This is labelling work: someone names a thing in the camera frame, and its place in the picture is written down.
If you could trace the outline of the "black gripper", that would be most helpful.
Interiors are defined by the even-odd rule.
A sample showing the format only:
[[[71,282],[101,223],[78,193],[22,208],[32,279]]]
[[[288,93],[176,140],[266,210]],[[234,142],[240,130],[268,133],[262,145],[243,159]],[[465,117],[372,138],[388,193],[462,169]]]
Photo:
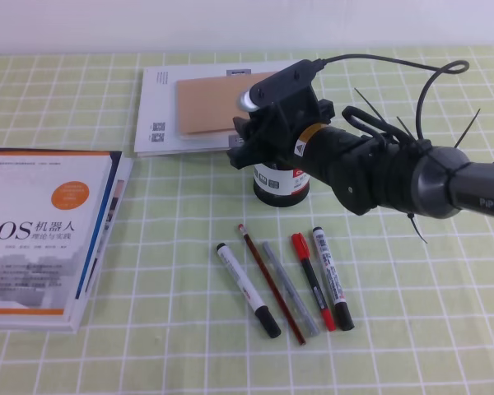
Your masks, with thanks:
[[[277,163],[289,169],[334,167],[333,103],[318,100],[311,88],[297,91],[246,91],[249,118],[234,117],[243,143],[227,151],[238,170],[250,165]]]

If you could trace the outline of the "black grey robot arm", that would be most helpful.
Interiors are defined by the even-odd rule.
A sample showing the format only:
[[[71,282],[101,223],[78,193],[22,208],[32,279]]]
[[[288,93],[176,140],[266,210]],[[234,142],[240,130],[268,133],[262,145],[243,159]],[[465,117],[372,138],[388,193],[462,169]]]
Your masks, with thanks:
[[[456,147],[417,140],[356,107],[343,116],[365,127],[364,136],[331,126],[333,116],[331,101],[308,92],[235,117],[244,143],[228,151],[231,165],[279,161],[302,170],[357,215],[387,207],[437,219],[461,210],[494,216],[494,162],[475,163]]]

